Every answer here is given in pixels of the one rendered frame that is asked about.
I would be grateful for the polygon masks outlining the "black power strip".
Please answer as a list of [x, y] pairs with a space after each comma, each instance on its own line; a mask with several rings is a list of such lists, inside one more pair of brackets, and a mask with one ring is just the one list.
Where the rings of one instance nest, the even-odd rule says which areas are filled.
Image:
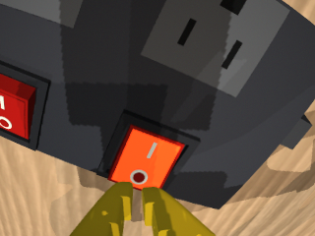
[[314, 100], [283, 0], [0, 0], [0, 136], [139, 191], [220, 209]]

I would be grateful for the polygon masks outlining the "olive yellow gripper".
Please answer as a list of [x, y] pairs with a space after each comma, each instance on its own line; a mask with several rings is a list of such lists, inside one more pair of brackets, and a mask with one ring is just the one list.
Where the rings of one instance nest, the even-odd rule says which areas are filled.
[[[131, 220], [133, 183], [112, 185], [94, 204], [69, 236], [123, 236], [124, 220]], [[144, 187], [142, 203], [145, 225], [154, 236], [216, 236], [169, 193]]]

